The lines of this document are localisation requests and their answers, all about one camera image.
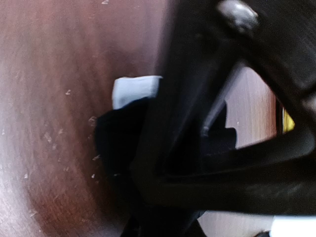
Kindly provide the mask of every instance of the yellow object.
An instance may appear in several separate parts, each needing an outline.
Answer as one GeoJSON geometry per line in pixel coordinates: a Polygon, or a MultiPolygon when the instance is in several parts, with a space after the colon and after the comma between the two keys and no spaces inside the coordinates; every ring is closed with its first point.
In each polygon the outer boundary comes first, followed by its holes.
{"type": "Polygon", "coordinates": [[[288,114],[288,112],[283,109],[283,133],[292,131],[295,127],[295,122],[288,114]]]}

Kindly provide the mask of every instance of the white speck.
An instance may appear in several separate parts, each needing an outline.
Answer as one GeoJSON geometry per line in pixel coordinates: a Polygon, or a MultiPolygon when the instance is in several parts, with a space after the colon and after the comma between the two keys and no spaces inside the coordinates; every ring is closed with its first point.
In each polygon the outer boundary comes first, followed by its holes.
{"type": "Polygon", "coordinates": [[[88,123],[89,123],[89,125],[91,127],[95,127],[96,121],[97,121],[97,117],[96,116],[92,116],[91,118],[89,118],[88,123]]]}
{"type": "Polygon", "coordinates": [[[100,155],[97,155],[96,157],[94,157],[92,160],[96,161],[98,158],[100,158],[100,155]]]}
{"type": "Polygon", "coordinates": [[[51,143],[51,137],[50,137],[50,135],[48,134],[48,132],[46,132],[46,133],[44,134],[44,137],[46,138],[46,140],[47,140],[49,143],[51,143]]]}
{"type": "Polygon", "coordinates": [[[30,217],[35,216],[37,213],[35,210],[29,210],[30,217]]]}

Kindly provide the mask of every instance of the silver bolt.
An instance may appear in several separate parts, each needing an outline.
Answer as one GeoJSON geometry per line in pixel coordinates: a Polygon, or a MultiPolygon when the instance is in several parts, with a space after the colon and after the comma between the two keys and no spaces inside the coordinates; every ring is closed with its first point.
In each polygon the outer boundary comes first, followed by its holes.
{"type": "Polygon", "coordinates": [[[252,36],[252,31],[259,25],[258,14],[240,0],[223,0],[217,5],[217,10],[240,34],[252,36]]]}

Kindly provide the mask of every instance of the screw head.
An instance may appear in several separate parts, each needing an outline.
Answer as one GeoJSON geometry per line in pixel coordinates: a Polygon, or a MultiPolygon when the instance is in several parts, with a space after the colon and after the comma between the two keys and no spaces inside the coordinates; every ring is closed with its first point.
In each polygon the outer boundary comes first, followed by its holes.
{"type": "Polygon", "coordinates": [[[252,31],[259,25],[258,14],[240,0],[223,0],[218,3],[217,10],[240,34],[252,36],[252,31]]]}

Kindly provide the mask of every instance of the wooden table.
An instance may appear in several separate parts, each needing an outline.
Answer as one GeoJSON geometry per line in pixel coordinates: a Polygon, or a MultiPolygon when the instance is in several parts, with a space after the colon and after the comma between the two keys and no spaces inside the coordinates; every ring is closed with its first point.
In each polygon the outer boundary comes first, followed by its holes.
{"type": "Polygon", "coordinates": [[[167,10],[167,0],[1,1],[1,237],[119,236],[127,213],[94,159],[95,118],[112,108],[115,78],[157,71],[167,10]]]}

